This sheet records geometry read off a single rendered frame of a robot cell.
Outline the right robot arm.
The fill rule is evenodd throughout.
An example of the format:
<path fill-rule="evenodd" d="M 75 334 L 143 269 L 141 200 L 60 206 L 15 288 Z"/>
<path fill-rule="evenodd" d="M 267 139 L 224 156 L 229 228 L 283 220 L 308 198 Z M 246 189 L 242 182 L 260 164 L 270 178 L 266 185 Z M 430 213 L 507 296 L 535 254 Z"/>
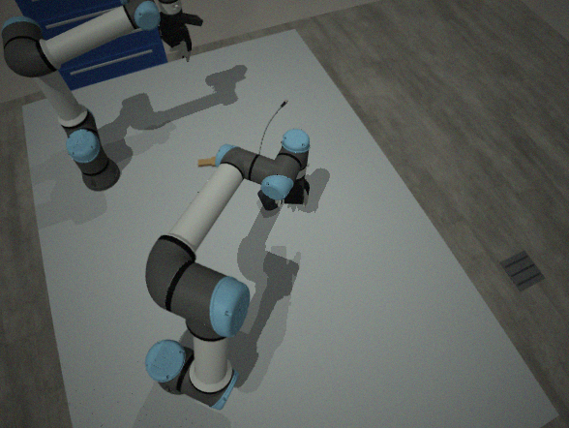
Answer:
<path fill-rule="evenodd" d="M 225 406 L 239 377 L 227 359 L 229 338 L 247 316 L 250 291 L 236 278 L 195 262 L 195 251 L 244 179 L 260 184 L 270 199 L 285 199 L 306 173 L 309 149 L 310 138 L 299 129 L 284 134 L 275 160 L 224 144 L 217 169 L 151 249 L 145 271 L 149 294 L 161 308 L 186 319 L 194 336 L 195 352 L 167 339 L 147 353 L 146 371 L 166 392 L 186 394 L 216 410 Z"/>

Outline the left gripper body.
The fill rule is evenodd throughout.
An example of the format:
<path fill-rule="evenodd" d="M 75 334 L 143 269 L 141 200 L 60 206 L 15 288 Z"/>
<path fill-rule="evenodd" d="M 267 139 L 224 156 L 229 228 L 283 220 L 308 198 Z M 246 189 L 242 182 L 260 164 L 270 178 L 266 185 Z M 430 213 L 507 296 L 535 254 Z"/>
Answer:
<path fill-rule="evenodd" d="M 160 26 L 158 26 L 160 38 L 171 47 L 178 46 L 180 45 L 180 42 L 184 41 L 183 39 L 186 38 L 186 31 L 189 34 L 189 30 L 185 23 L 179 23 L 176 21 L 177 17 L 182 13 L 182 9 L 175 15 L 165 15 L 160 12 L 161 21 Z"/>

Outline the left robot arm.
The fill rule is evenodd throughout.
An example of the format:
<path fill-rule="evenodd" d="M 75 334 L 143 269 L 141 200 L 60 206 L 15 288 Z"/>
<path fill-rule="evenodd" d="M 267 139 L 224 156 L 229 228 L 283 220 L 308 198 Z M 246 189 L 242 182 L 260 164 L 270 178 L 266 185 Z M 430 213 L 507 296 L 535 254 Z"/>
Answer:
<path fill-rule="evenodd" d="M 77 102 L 58 70 L 61 64 L 98 46 L 138 28 L 151 31 L 160 24 L 154 0 L 120 1 L 123 6 L 47 41 L 40 25 L 26 16 L 9 18 L 1 32 L 7 65 L 20 76 L 32 77 L 59 114 L 58 121 L 68 136 L 68 153 L 82 171 L 84 184 L 93 191 L 111 188 L 120 169 L 102 148 L 94 115 Z"/>

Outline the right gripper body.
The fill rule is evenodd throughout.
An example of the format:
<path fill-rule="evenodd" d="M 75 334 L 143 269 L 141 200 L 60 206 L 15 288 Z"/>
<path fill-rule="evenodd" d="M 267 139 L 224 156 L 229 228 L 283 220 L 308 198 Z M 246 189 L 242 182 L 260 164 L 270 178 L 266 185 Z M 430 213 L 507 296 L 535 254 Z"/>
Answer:
<path fill-rule="evenodd" d="M 304 202 L 304 181 L 305 175 L 299 179 L 295 179 L 294 185 L 286 198 L 284 203 L 287 204 L 303 204 Z"/>

